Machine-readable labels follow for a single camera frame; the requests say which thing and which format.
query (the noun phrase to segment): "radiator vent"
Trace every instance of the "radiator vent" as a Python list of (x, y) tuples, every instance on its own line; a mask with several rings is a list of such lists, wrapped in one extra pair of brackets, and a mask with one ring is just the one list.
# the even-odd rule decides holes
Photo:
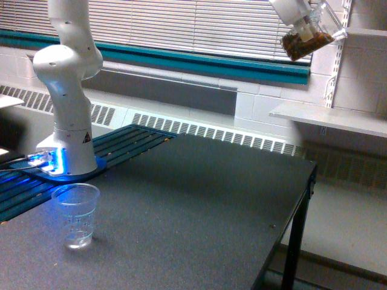
[(387, 189), (387, 162), (385, 160), (339, 150), (301, 147), (290, 144), (286, 140), (264, 135), (248, 134), (241, 130), (227, 129), (172, 117), (166, 119), (162, 115), (150, 115), (141, 111), (136, 111), (131, 120), (131, 123), (134, 124), (163, 129), (176, 134), (196, 135), (317, 161), (320, 176), (349, 181), (376, 189)]
[[(46, 114), (53, 114), (53, 102), (51, 97), (48, 94), (43, 92), (29, 91), (21, 88), (14, 88), (12, 86), (0, 86), (0, 94), (9, 95), (11, 97), (19, 98), (24, 101), (20, 105), (21, 108), (30, 109), (33, 111), (40, 111)], [(117, 126), (111, 126), (111, 122), (117, 111), (116, 106), (110, 106), (106, 104), (100, 104), (97, 102), (91, 103), (91, 122), (92, 124), (98, 126), (111, 127), (111, 129), (116, 129)]]

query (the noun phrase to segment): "brown granular material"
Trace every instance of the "brown granular material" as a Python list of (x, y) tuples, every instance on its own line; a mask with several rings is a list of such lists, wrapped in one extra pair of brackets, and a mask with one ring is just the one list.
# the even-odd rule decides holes
[(303, 42), (298, 34), (287, 34), (282, 38), (282, 46), (294, 62), (331, 42), (334, 42), (334, 38), (324, 32), (317, 32), (314, 38), (307, 42)]

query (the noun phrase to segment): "clear plastic container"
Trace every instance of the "clear plastic container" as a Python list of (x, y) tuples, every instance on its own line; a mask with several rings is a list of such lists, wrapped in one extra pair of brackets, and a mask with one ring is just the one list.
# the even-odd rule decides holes
[(67, 248), (84, 248), (91, 243), (99, 194), (97, 187), (82, 183), (63, 185), (51, 194), (59, 215), (59, 233)]
[(294, 24), (281, 40), (282, 47), (292, 61), (296, 61), (334, 41), (346, 38), (340, 20), (323, 0), (310, 13)]

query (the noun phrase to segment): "white shelf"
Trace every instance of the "white shelf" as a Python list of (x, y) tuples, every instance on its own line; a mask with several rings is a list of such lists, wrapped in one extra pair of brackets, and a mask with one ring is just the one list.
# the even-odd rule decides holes
[(283, 103), (270, 116), (387, 138), (387, 118), (305, 103)]
[(0, 109), (19, 104), (23, 104), (23, 101), (18, 98), (10, 97), (9, 95), (0, 94)]
[(387, 37), (387, 30), (373, 30), (373, 29), (351, 28), (351, 27), (348, 27), (346, 29), (346, 32), (349, 35)]

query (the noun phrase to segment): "table leg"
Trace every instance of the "table leg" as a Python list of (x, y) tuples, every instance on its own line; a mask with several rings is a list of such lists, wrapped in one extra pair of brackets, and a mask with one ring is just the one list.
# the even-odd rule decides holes
[(293, 218), (291, 226), (289, 246), (285, 262), (284, 276), (282, 278), (282, 290), (293, 289), (294, 278), (296, 277), (297, 262), (301, 250), (302, 235), (304, 233), (305, 221), (310, 199), (310, 185), (308, 192), (304, 195), (299, 208)]

